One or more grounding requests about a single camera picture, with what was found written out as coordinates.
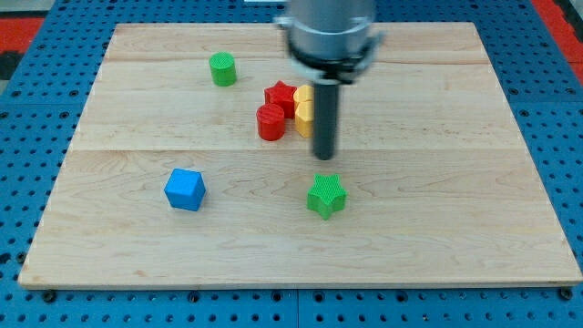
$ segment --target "blue block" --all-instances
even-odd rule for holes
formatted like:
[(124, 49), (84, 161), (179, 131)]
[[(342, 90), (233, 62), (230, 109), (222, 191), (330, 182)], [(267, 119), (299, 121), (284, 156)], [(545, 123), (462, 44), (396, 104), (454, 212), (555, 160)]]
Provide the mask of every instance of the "blue block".
[(199, 172), (174, 169), (164, 188), (170, 205), (183, 210), (199, 210), (206, 192)]

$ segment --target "wood grain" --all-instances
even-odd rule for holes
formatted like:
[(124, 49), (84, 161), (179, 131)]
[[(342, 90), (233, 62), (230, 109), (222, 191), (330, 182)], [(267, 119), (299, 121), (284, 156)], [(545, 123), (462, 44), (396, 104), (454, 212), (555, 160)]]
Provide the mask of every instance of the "wood grain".
[[(472, 24), (380, 24), (339, 152), (257, 136), (289, 68), (269, 25), (120, 25), (20, 274), (30, 289), (551, 286), (583, 277)], [(239, 81), (210, 82), (227, 50)], [(162, 192), (201, 171), (199, 212)], [(346, 209), (305, 209), (314, 173)]]

